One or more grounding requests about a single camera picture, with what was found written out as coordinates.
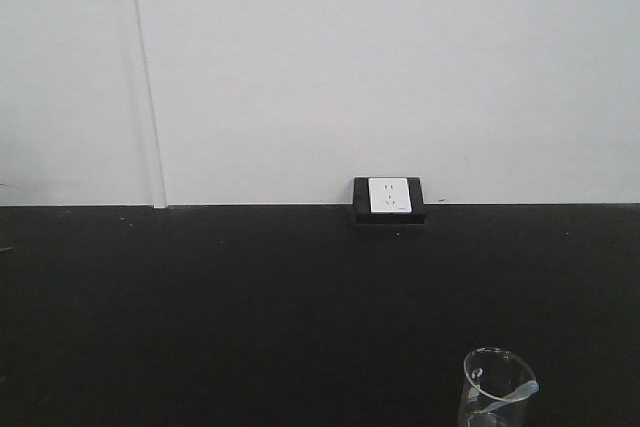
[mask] glass beaker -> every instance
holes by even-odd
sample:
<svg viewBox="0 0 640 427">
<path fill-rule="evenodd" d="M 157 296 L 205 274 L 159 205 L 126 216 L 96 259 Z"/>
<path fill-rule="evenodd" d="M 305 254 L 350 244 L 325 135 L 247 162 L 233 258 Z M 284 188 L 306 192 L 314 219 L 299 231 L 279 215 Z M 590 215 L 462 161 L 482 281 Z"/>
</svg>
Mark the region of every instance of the glass beaker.
<svg viewBox="0 0 640 427">
<path fill-rule="evenodd" d="M 458 427 L 522 427 L 539 389 L 524 360 L 495 347 L 476 349 L 464 359 L 464 376 Z"/>
</svg>

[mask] black countertop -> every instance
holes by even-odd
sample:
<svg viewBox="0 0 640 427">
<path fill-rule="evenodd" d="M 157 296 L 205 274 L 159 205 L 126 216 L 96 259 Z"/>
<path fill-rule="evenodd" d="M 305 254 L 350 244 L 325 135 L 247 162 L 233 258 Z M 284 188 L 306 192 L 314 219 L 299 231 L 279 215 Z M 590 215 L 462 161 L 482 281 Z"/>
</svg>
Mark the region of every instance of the black countertop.
<svg viewBox="0 0 640 427">
<path fill-rule="evenodd" d="M 640 424 L 638 206 L 427 216 L 0 209 L 0 425 L 453 427 L 481 346 L 537 374 L 528 426 Z"/>
</svg>

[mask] white outlet faceplate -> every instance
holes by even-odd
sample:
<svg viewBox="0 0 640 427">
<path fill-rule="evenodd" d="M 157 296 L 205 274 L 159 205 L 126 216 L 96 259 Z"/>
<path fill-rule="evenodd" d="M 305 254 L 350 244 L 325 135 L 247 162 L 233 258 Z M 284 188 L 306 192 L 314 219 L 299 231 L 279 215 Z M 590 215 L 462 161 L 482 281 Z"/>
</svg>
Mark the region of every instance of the white outlet faceplate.
<svg viewBox="0 0 640 427">
<path fill-rule="evenodd" d="M 410 214 L 409 183 L 405 177 L 369 178 L 372 214 Z"/>
</svg>

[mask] clear liquid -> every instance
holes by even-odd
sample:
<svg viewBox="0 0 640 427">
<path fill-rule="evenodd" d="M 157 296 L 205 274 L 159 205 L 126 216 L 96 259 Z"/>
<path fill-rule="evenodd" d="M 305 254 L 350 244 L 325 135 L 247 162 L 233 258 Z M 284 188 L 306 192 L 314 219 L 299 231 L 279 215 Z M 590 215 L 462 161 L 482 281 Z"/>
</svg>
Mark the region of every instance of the clear liquid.
<svg viewBox="0 0 640 427">
<path fill-rule="evenodd" d="M 495 414 L 471 414 L 467 417 L 468 427 L 510 427 L 502 417 L 498 417 Z"/>
</svg>

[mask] black outlet box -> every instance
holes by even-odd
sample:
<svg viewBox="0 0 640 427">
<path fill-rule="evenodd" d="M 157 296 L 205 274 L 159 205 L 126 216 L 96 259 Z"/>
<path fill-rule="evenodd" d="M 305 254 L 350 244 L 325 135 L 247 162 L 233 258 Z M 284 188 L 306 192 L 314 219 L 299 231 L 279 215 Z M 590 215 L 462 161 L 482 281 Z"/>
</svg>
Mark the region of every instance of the black outlet box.
<svg viewBox="0 0 640 427">
<path fill-rule="evenodd" d="M 372 213 L 369 197 L 369 177 L 353 179 L 353 210 L 356 224 L 424 224 L 426 213 L 422 187 L 418 177 L 407 177 L 411 212 Z"/>
</svg>

